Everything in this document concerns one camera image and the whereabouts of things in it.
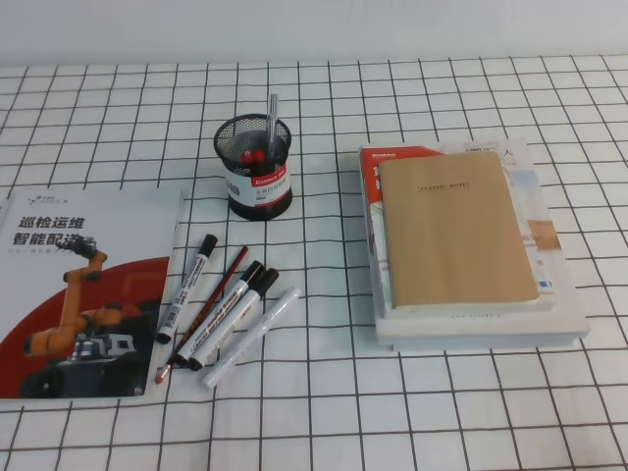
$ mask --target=marker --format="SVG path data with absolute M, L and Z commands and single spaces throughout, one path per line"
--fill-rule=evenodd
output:
M 209 357 L 218 348 L 220 342 L 236 327 L 236 322 L 257 305 L 260 298 L 264 296 L 278 277 L 279 273 L 277 273 L 277 270 L 269 268 L 255 280 L 255 283 L 251 285 L 250 289 L 235 305 L 225 320 L 216 327 L 209 338 L 190 356 L 187 365 L 193 371 L 198 371 L 207 364 Z
M 221 359 L 209 369 L 209 372 L 201 380 L 202 383 L 207 388 L 214 388 L 221 378 L 234 367 L 236 362 L 266 335 L 269 329 L 289 310 L 300 296 L 301 290 L 299 288 L 292 288 L 288 294 L 277 301 L 277 304 L 262 316 L 259 323 L 244 334 L 234 347 L 230 348 L 225 356 L 221 357 Z
M 232 310 L 232 307 L 246 293 L 249 285 L 252 285 L 257 278 L 264 272 L 264 265 L 255 260 L 250 267 L 246 269 L 241 278 L 237 281 L 233 288 L 225 294 L 223 300 L 220 301 L 212 312 L 207 316 L 205 321 L 198 327 L 196 332 L 190 337 L 177 353 L 175 361 L 179 365 L 184 365 L 189 357 L 200 347 L 209 335 L 216 329 L 223 319 Z
M 182 311 L 187 306 L 189 296 L 196 286 L 196 283 L 200 278 L 200 274 L 203 272 L 203 267 L 207 263 L 209 255 L 212 253 L 212 250 L 216 246 L 217 242 L 218 240 L 213 235 L 208 234 L 205 236 L 205 239 L 200 246 L 200 250 L 198 250 L 196 258 L 194 258 L 194 264 L 189 272 L 189 276 L 183 282 L 183 286 L 171 304 L 170 309 L 168 309 L 166 321 L 164 322 L 164 325 L 161 326 L 159 334 L 157 334 L 157 341 L 159 343 L 166 344 L 173 339 L 175 331 L 177 330 L 177 325 L 181 321 Z
M 246 252 L 248 252 L 248 247 L 245 245 L 243 248 L 239 250 L 237 257 L 227 269 L 227 273 L 225 274 L 225 276 L 220 280 L 218 285 L 214 288 L 214 292 L 212 292 L 212 294 L 209 296 L 209 298 L 207 299 L 207 302 L 205 303 L 205 305 L 202 307 L 202 309 L 196 316 L 196 319 L 194 319 L 192 323 L 190 324 L 190 326 L 187 328 L 187 332 L 185 333 L 183 338 L 179 341 L 179 344 L 175 348 L 175 351 L 170 355 L 170 358 L 168 358 L 168 362 L 166 363 L 166 365 L 164 365 L 162 368 L 157 369 L 157 375 L 155 376 L 155 383 L 160 385 L 166 379 L 166 377 L 170 374 L 170 372 L 173 369 L 173 365 L 175 364 L 177 353 L 179 352 L 179 350 L 181 350 L 181 347 L 183 346 L 183 344 L 187 342 L 187 339 L 192 337 L 192 335 L 196 331 L 196 328 L 200 326 L 201 323 L 207 318 L 207 315 L 211 311 L 212 306 L 216 302 L 216 299 L 218 299 L 218 296 L 220 296 L 220 294 L 225 291 L 225 286 L 229 282 L 229 279 L 232 277 L 232 275 L 236 272 L 236 269 L 239 266 L 242 259 L 244 258 L 244 256 L 246 255 Z

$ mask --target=white backdrop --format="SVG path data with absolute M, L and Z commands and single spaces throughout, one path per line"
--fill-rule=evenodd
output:
M 624 0 L 0 0 L 0 65 L 599 54 L 626 25 Z

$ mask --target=stack of books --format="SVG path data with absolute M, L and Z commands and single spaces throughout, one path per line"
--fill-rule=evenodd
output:
M 360 149 L 381 344 L 519 348 L 588 332 L 525 151 L 507 140 Z

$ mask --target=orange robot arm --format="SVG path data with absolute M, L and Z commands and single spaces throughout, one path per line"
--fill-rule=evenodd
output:
M 83 282 L 96 282 L 102 274 L 102 265 L 107 255 L 95 248 L 86 246 L 62 247 L 69 248 L 75 253 L 89 259 L 85 268 L 66 272 L 63 276 L 68 284 L 61 312 L 59 327 L 33 334 L 26 340 L 26 355 L 46 355 L 62 353 L 71 347 L 78 333 L 84 331 L 91 323 L 116 325 L 120 322 L 121 313 L 117 309 L 102 308 L 95 311 L 79 313 L 80 294 Z

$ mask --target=white marker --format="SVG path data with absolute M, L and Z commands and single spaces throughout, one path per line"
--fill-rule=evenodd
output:
M 259 323 L 244 334 L 234 347 L 230 348 L 227 353 L 209 369 L 209 372 L 201 380 L 203 384 L 207 388 L 214 388 L 221 378 L 234 367 L 236 362 L 266 335 L 269 329 L 288 311 L 300 296 L 300 289 L 292 288 L 288 294 L 277 301 L 277 304 L 262 316 Z
M 196 258 L 194 258 L 192 269 L 183 282 L 183 286 L 177 293 L 177 296 L 175 296 L 173 303 L 170 305 L 168 314 L 166 314 L 166 321 L 164 322 L 164 325 L 161 326 L 159 334 L 157 334 L 157 341 L 159 343 L 166 344 L 173 339 L 175 331 L 177 330 L 177 325 L 181 321 L 182 311 L 189 302 L 191 292 L 196 286 L 196 283 L 200 278 L 200 274 L 203 272 L 203 267 L 207 263 L 212 250 L 216 246 L 216 242 L 218 242 L 218 240 L 213 235 L 208 234 L 205 236 L 205 239 L 200 246 L 200 250 L 198 250 Z
M 260 298 L 264 296 L 278 277 L 279 273 L 277 273 L 277 270 L 269 268 L 251 285 L 250 290 L 235 305 L 225 320 L 210 334 L 204 344 L 198 347 L 190 356 L 187 365 L 193 371 L 198 371 L 207 364 L 209 357 L 219 347 L 221 341 L 236 327 L 236 322 L 257 305 Z
M 250 267 L 244 272 L 244 275 L 242 275 L 234 287 L 223 296 L 223 300 L 212 309 L 212 312 L 210 312 L 203 323 L 198 326 L 198 329 L 192 334 L 192 337 L 190 337 L 177 352 L 175 361 L 178 365 L 184 365 L 187 360 L 189 360 L 192 353 L 194 353 L 220 325 L 223 319 L 225 319 L 227 314 L 232 310 L 232 307 L 234 307 L 246 293 L 249 285 L 252 285 L 263 271 L 264 265 L 257 260 L 251 263 Z

